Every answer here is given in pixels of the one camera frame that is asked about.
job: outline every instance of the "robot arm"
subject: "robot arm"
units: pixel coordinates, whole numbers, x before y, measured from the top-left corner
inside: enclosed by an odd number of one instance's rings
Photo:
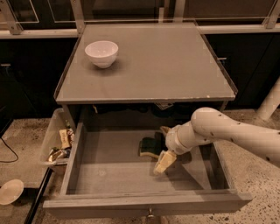
[[[213,108],[199,108],[190,122],[162,131],[168,151],[161,152],[156,175],[175,162],[177,155],[217,140],[228,140],[272,163],[280,162],[280,130],[237,122]]]

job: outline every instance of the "white bowl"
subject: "white bowl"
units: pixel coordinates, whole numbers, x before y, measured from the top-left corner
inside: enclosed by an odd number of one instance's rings
[[[100,68],[110,67],[116,60],[119,47],[111,41],[96,41],[85,49],[86,55],[92,63]]]

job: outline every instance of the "black cable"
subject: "black cable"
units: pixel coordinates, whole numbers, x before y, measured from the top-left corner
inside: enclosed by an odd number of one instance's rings
[[[3,141],[4,145],[5,145],[12,153],[15,154],[15,156],[16,156],[17,158],[16,158],[15,160],[11,160],[11,161],[1,161],[1,160],[0,160],[0,163],[6,163],[6,164],[8,164],[8,163],[13,163],[13,162],[18,161],[18,155],[17,155],[17,153],[14,152],[13,149],[11,149],[11,147],[10,147],[2,138],[1,138],[1,140]]]

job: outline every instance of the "speckled floor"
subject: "speckled floor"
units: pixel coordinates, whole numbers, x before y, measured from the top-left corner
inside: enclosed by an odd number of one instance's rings
[[[280,110],[267,122],[257,118],[253,109],[226,111],[225,114],[244,123],[280,130]],[[40,167],[36,159],[48,123],[49,119],[16,120],[9,127],[3,139],[19,155],[19,160],[14,164],[0,164],[0,184],[9,179],[22,179],[28,187],[38,186],[46,168]],[[280,169],[233,143],[220,141],[219,144],[236,189],[240,193],[250,193],[253,200],[236,213],[166,216],[165,223],[280,223]],[[9,154],[3,143],[0,149],[0,156]],[[61,176],[52,175],[43,200],[59,194],[61,181]],[[12,205],[0,206],[0,223],[23,223],[30,205],[31,201],[23,198]],[[33,223],[137,224],[145,223],[145,218],[57,220],[40,204]]]

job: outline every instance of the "open drawer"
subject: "open drawer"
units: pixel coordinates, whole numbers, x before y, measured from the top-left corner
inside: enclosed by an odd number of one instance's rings
[[[61,219],[235,212],[252,198],[238,193],[217,144],[193,148],[165,174],[139,157],[139,142],[170,119],[137,111],[97,115],[85,108],[60,196],[44,208]]]

